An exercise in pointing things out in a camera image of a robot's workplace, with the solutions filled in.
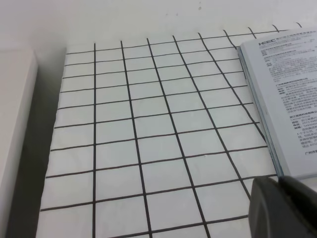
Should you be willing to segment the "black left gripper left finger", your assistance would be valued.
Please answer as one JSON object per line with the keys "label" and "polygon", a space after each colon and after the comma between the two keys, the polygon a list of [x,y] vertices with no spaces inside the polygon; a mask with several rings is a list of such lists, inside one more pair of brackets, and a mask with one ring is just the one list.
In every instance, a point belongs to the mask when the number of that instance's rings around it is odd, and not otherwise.
{"label": "black left gripper left finger", "polygon": [[287,201],[278,183],[270,178],[253,180],[249,207],[253,238],[305,238],[307,228]]}

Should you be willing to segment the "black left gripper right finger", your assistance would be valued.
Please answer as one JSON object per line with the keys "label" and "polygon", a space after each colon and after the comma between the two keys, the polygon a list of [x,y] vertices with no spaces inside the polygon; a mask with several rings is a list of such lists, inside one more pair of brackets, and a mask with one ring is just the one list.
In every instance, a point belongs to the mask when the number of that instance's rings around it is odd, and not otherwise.
{"label": "black left gripper right finger", "polygon": [[300,181],[284,176],[278,184],[283,190],[288,209],[285,218],[295,238],[317,236],[317,193]]}

